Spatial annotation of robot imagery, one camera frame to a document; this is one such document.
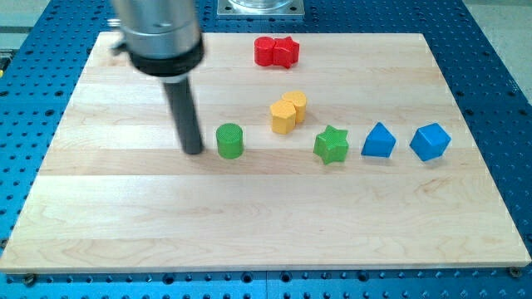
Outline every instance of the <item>blue block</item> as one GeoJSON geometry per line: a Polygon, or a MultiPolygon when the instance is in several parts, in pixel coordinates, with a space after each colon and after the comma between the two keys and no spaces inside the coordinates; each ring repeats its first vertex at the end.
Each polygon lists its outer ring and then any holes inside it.
{"type": "Polygon", "coordinates": [[[362,155],[388,158],[395,144],[396,139],[392,133],[378,122],[366,138],[362,155]]]}
{"type": "Polygon", "coordinates": [[[437,123],[417,129],[410,147],[421,161],[427,161],[443,155],[451,137],[437,123]]]}

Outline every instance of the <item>wooden table surface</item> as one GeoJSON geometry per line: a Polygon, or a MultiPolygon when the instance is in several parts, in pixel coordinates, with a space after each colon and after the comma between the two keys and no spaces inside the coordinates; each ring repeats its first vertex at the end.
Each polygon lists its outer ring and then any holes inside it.
{"type": "Polygon", "coordinates": [[[297,65],[253,63],[257,34],[204,35],[191,74],[204,142],[180,151],[160,83],[94,46],[0,259],[3,272],[183,272],[524,266],[530,256],[419,34],[294,34],[297,65]],[[289,135],[269,127],[286,91],[308,96],[289,135]],[[360,155],[382,121],[390,159],[360,155]],[[245,151],[220,158],[234,122],[245,151]],[[422,163],[408,147],[439,122],[452,141],[422,163]],[[313,154],[349,130],[345,163],[313,154]]]}

